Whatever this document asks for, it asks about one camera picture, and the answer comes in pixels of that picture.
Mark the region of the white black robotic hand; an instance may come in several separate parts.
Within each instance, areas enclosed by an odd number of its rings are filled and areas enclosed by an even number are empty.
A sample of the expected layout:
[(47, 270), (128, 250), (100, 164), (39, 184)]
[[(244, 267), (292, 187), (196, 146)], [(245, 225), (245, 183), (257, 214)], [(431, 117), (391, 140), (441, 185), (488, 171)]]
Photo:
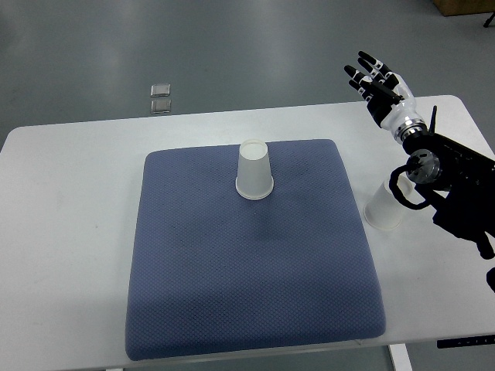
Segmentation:
[(412, 98), (411, 91), (400, 75), (372, 55), (359, 51), (357, 62), (365, 72), (346, 65), (344, 71), (350, 77), (349, 85), (367, 102), (374, 122), (385, 129), (386, 118), (391, 118), (395, 108)]

